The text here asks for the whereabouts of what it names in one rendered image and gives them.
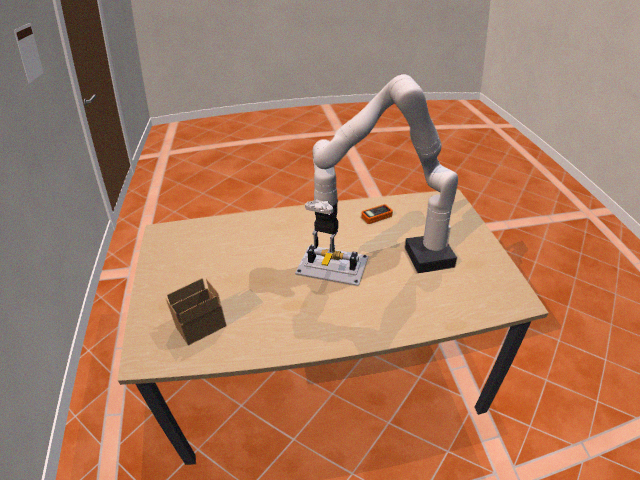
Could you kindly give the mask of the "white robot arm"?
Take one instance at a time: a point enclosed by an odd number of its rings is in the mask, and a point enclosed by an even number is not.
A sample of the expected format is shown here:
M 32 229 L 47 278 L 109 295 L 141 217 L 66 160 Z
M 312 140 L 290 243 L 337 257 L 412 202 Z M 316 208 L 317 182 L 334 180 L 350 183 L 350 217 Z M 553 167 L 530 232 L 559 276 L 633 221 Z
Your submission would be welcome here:
M 441 141 L 429 115 L 424 92 L 410 76 L 393 78 L 356 116 L 335 132 L 331 141 L 319 140 L 315 143 L 314 188 L 321 193 L 336 189 L 335 165 L 372 131 L 380 116 L 394 103 L 409 124 L 410 138 L 427 184 L 440 192 L 440 195 L 433 195 L 428 200 L 423 238 L 426 248 L 439 251 L 448 246 L 449 222 L 458 175 L 442 166 L 438 158 L 435 159 L 441 151 Z

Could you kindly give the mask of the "orange rectangular block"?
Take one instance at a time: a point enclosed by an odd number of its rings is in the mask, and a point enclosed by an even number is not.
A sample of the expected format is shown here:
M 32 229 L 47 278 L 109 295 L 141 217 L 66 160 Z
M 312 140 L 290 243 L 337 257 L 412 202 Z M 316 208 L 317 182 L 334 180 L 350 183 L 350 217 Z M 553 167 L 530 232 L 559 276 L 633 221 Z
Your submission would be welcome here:
M 386 204 L 364 210 L 361 212 L 361 218 L 367 223 L 372 224 L 392 217 L 393 210 Z

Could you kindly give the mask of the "brown cardboard box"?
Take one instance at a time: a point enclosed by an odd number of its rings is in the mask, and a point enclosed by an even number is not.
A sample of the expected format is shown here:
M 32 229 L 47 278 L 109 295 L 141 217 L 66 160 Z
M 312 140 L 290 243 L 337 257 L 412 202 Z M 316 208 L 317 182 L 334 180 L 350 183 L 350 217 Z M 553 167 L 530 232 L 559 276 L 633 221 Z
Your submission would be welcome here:
M 167 296 L 175 326 L 187 345 L 226 327 L 219 294 L 207 285 L 205 289 L 204 282 L 195 281 Z

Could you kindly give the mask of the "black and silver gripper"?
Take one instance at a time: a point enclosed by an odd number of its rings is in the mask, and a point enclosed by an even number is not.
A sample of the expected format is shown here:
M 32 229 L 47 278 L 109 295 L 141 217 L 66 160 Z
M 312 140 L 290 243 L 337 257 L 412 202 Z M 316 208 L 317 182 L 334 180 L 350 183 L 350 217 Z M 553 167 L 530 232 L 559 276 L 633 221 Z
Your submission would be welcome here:
M 315 201 L 314 201 L 315 200 Z M 318 247 L 318 232 L 331 234 L 330 252 L 334 250 L 334 237 L 338 232 L 337 220 L 337 188 L 329 193 L 321 193 L 314 188 L 314 200 L 305 203 L 305 209 L 314 211 L 316 220 L 314 222 L 314 248 Z

